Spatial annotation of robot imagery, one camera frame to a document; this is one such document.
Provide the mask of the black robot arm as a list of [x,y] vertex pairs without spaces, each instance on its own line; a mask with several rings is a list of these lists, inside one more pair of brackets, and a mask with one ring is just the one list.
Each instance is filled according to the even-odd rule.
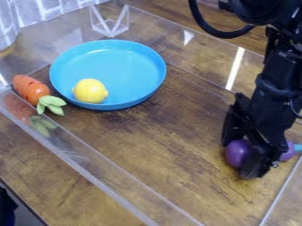
[[284,131],[302,119],[302,0],[228,0],[233,13],[248,24],[263,26],[267,35],[264,68],[249,97],[235,94],[221,144],[248,138],[252,151],[237,174],[265,175],[288,150]]

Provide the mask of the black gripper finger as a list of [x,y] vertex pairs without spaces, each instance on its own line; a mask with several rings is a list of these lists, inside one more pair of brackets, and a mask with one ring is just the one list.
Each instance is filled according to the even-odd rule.
[[243,139],[245,134],[247,120],[247,114],[233,105],[231,105],[225,113],[220,137],[221,145],[224,147],[231,141]]
[[280,162],[284,148],[272,145],[261,136],[243,136],[251,151],[237,169],[237,175],[243,179],[261,178]]

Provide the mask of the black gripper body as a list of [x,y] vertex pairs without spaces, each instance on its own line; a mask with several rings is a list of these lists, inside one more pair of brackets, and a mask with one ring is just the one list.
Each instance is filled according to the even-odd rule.
[[261,136],[272,145],[284,148],[286,152],[288,146],[284,132],[299,117],[302,91],[292,86],[279,88],[272,81],[257,75],[252,97],[236,93],[232,105],[247,114],[244,135]]

